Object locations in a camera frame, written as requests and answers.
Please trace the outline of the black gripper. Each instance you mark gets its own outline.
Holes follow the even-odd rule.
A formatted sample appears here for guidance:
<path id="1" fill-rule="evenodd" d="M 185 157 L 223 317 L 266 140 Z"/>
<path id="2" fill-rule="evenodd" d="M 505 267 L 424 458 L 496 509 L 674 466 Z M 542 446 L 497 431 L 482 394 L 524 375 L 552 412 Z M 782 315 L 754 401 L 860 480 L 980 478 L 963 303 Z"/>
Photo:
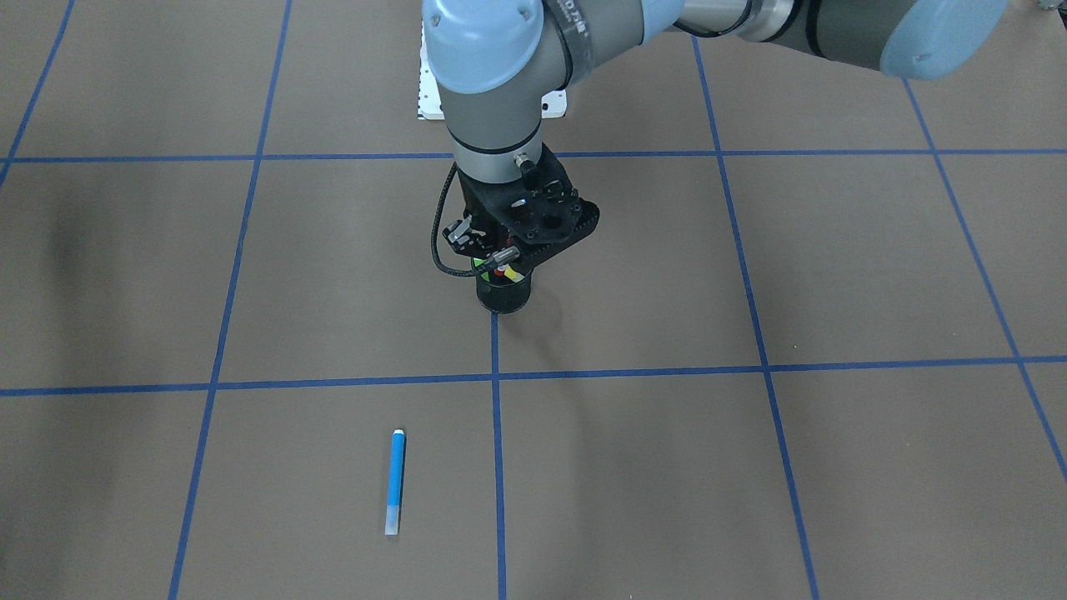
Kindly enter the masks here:
<path id="1" fill-rule="evenodd" d="M 564 165 L 545 144 L 536 167 L 517 181 L 476 181 L 461 173 L 460 186 L 463 217 L 472 215 L 481 231 L 499 228 L 499 235 L 521 251 L 522 256 L 510 263 L 515 269 L 534 269 L 582 242 L 601 218 L 598 205 L 579 196 Z"/>

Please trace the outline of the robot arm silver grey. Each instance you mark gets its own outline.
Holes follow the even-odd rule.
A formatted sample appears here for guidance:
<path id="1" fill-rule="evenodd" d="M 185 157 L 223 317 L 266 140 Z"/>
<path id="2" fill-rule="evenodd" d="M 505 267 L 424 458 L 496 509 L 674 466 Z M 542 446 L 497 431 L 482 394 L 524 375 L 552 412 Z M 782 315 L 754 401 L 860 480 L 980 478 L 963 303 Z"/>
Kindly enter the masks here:
<path id="1" fill-rule="evenodd" d="M 594 225 L 544 141 L 544 96 L 666 44 L 735 40 L 892 78 L 957 72 L 1005 1 L 423 1 L 423 61 L 453 144 L 447 183 L 466 208 L 435 214 L 443 273 L 523 277 Z"/>

